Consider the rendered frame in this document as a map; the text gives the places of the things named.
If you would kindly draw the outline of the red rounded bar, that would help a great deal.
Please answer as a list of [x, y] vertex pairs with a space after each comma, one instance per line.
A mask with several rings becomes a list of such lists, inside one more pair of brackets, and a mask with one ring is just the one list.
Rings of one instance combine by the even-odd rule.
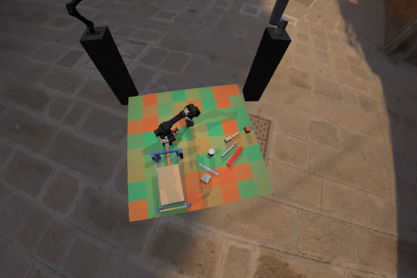
[[232, 158], [228, 161], [226, 165], [229, 167], [233, 164], [233, 162], [236, 160], [238, 155], [242, 152], [243, 148], [239, 147], [239, 149], [236, 151], [236, 153], [232, 156]]

